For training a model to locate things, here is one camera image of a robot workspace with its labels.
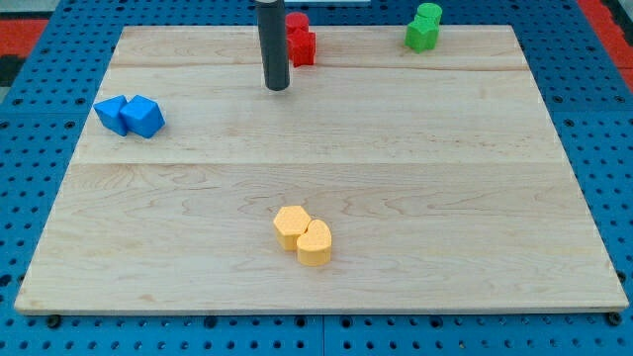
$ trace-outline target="yellow hexagonal block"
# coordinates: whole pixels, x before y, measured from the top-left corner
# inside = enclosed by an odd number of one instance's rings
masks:
[[[306,266],[320,266],[331,259],[332,235],[325,222],[313,220],[297,239],[297,258]]]
[[[282,207],[273,224],[277,232],[277,240],[288,251],[297,249],[297,238],[306,232],[312,218],[300,206]]]

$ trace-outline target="green block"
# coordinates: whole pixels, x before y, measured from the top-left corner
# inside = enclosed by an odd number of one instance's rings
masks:
[[[407,26],[405,45],[420,53],[423,50],[434,49],[439,35],[439,26],[431,20],[416,18]]]
[[[442,18],[442,8],[437,4],[423,3],[417,7],[416,18],[431,20],[436,26]]]

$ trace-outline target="block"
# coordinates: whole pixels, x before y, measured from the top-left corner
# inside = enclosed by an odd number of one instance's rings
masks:
[[[288,56],[293,66],[314,65],[317,53],[317,34],[296,30],[287,37]]]
[[[311,220],[300,206],[282,207],[273,220],[279,244],[287,251],[296,250],[297,238],[306,232]]]
[[[291,35],[296,30],[305,32],[310,30],[308,15],[300,12],[292,12],[286,15],[286,35]]]
[[[439,35],[439,27],[430,19],[415,17],[407,26],[405,45],[417,53],[434,49]]]
[[[423,3],[417,7],[416,18],[430,20],[435,26],[439,26],[442,18],[442,8],[433,3]]]
[[[145,138],[151,138],[165,125],[158,104],[140,95],[121,109],[121,116],[128,130]]]
[[[128,134],[128,126],[121,116],[121,109],[128,103],[125,96],[120,95],[94,105],[95,112],[104,127],[125,136]]]
[[[313,220],[306,233],[297,239],[297,259],[306,266],[320,266],[329,262],[332,254],[332,235],[327,224]]]

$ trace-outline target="blue pegboard surface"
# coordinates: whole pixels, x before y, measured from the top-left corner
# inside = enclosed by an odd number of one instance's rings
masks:
[[[511,24],[629,296],[633,98],[575,2],[438,1],[443,24]],[[294,7],[396,25],[418,1]],[[24,317],[19,284],[123,25],[251,25],[244,0],[62,0],[0,105],[0,354],[633,354],[633,313]]]

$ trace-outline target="black cylinder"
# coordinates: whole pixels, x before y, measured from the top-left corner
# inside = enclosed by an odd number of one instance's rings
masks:
[[[284,0],[256,0],[255,3],[266,87],[284,90],[290,85]]]

